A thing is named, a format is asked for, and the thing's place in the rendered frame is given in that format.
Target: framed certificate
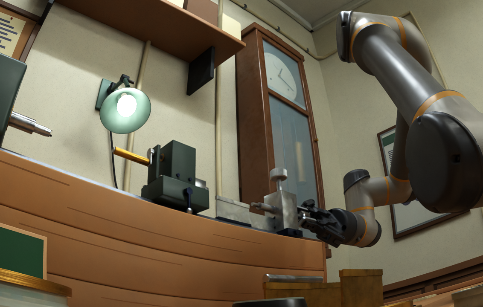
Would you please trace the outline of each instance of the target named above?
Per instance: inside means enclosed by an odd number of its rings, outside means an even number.
[[[380,144],[380,152],[384,164],[384,174],[386,176],[390,173],[391,161],[393,159],[394,139],[395,126],[378,133],[378,143]],[[418,200],[413,200],[412,202],[405,204],[393,204],[390,206],[390,211],[394,239],[426,229],[427,227],[465,213],[434,213],[422,206]]]

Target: light bulb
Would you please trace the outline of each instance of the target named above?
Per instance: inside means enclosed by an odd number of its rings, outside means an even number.
[[[129,94],[122,95],[116,104],[116,110],[122,117],[130,117],[137,110],[137,101],[134,96]]]

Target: beige wall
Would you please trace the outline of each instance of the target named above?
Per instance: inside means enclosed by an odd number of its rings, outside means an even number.
[[[35,0],[10,1],[37,15],[42,13],[43,7]],[[262,0],[245,3],[315,52],[311,33],[279,8]],[[242,29],[257,22],[273,31],[228,0],[224,2],[224,13],[240,22]],[[327,206],[342,206],[338,194],[341,177],[334,173],[337,147],[328,137],[334,131],[321,66],[304,50],[284,40],[306,58],[304,68],[320,139]],[[31,136],[10,128],[3,147],[113,186],[108,131],[94,110],[95,99],[101,78],[117,81],[123,73],[137,78],[143,45],[142,41],[54,4],[27,58],[27,72],[15,104],[16,112],[54,130],[53,137]],[[136,131],[134,152],[144,155],[148,148],[172,139],[195,147],[196,176],[207,181],[210,194],[210,209],[203,214],[215,216],[215,80],[187,96],[187,72],[187,62],[151,47],[143,91],[151,100],[152,113]],[[126,139],[125,135],[113,134],[115,146],[125,148]],[[115,157],[115,165],[121,187],[124,160]],[[223,196],[239,200],[234,57],[222,64],[222,167]],[[140,195],[146,177],[145,167],[132,164],[130,192]],[[329,280],[338,281],[338,270],[347,267],[347,258],[335,251],[328,264]]]
[[[412,10],[429,41],[450,89],[460,91],[483,112],[483,2],[462,0],[371,0],[356,9],[398,16]],[[336,49],[335,23],[313,33],[318,54]],[[384,175],[376,138],[395,124],[396,109],[373,76],[338,55],[320,62],[335,133],[341,148],[333,173],[364,168]],[[384,269],[384,284],[425,274],[483,255],[480,209],[408,235],[392,237],[389,208],[376,208],[382,239],[369,249],[343,246],[350,268]]]

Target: robotic arm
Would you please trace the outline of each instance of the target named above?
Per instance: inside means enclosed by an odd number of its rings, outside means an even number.
[[[375,76],[397,107],[391,171],[376,178],[364,169],[347,173],[346,210],[304,202],[300,227],[334,247],[369,247],[381,234],[376,206],[417,197],[436,213],[482,207],[483,113],[431,76],[431,55],[419,30],[398,17],[341,12],[337,47],[339,58]]]

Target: lamp cord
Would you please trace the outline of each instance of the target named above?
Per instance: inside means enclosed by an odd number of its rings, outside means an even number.
[[[116,184],[116,171],[114,170],[114,153],[113,153],[114,146],[113,146],[113,133],[112,133],[111,131],[109,131],[109,135],[111,136],[111,158],[112,158],[112,161],[113,161],[113,178],[114,178],[114,187],[115,187],[115,188],[118,188],[118,185]]]

